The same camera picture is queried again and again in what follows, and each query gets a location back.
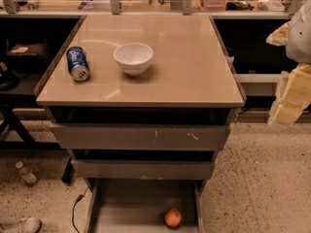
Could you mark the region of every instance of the beige countertop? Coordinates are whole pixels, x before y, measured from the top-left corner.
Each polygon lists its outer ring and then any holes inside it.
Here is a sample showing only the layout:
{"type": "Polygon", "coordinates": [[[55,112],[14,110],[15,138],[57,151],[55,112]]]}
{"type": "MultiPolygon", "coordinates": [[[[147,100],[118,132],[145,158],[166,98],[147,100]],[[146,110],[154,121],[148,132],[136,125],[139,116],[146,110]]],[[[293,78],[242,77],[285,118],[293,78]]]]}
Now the beige countertop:
{"type": "Polygon", "coordinates": [[[65,54],[37,102],[43,106],[240,107],[244,104],[206,15],[86,16],[70,46],[85,49],[90,77],[75,82],[65,54]],[[126,43],[153,48],[151,67],[130,77],[115,62],[126,43]]]}

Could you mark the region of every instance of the bottom drawer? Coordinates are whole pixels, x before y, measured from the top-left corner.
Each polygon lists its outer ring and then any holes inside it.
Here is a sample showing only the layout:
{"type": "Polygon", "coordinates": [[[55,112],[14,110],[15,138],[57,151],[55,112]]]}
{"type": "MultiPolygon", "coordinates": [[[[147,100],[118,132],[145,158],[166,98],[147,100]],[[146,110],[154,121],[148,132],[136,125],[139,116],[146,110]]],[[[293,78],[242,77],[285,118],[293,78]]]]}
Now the bottom drawer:
{"type": "Polygon", "coordinates": [[[178,232],[204,232],[193,181],[96,180],[85,232],[172,232],[164,223],[171,208],[182,214],[178,232]]]}

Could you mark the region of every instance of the drawer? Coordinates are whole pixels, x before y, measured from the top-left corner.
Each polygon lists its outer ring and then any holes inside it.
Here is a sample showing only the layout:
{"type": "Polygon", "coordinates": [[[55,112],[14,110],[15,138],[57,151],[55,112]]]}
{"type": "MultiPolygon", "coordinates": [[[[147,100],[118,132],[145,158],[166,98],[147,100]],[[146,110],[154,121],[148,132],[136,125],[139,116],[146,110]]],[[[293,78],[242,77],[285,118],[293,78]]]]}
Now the drawer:
{"type": "Polygon", "coordinates": [[[164,215],[181,212],[177,231],[203,233],[199,194],[193,181],[96,180],[87,233],[170,233],[164,215]]]}
{"type": "Polygon", "coordinates": [[[221,150],[228,126],[52,123],[64,149],[221,150]]]}
{"type": "Polygon", "coordinates": [[[212,162],[73,160],[79,177],[140,180],[207,180],[212,162]]]}

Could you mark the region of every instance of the blue soda can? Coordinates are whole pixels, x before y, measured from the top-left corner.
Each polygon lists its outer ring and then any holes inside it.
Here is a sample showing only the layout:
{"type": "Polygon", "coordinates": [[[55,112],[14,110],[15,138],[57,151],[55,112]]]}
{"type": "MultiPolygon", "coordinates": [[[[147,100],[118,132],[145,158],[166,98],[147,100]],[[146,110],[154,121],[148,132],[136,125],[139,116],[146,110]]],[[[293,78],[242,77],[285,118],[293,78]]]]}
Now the blue soda can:
{"type": "Polygon", "coordinates": [[[86,52],[80,47],[72,47],[67,51],[68,72],[76,81],[84,81],[89,76],[86,52]]]}

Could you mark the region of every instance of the floor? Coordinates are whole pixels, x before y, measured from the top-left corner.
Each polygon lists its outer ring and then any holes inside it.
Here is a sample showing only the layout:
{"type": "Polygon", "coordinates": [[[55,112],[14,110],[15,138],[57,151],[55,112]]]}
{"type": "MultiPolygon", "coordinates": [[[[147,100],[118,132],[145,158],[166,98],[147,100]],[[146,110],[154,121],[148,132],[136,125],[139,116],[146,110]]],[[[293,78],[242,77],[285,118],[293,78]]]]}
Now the floor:
{"type": "MultiPolygon", "coordinates": [[[[206,233],[311,232],[311,120],[304,116],[287,128],[271,128],[265,116],[247,113],[232,123],[225,148],[212,178],[201,195],[206,233]]],[[[35,139],[54,141],[49,123],[24,120],[35,139]]],[[[7,131],[1,140],[17,139],[7,131]]],[[[1,150],[0,223],[37,216],[41,233],[74,233],[74,221],[84,231],[90,191],[74,175],[69,184],[61,177],[65,151],[1,150]],[[32,166],[39,182],[27,186],[18,177],[17,161],[32,166]]]]}

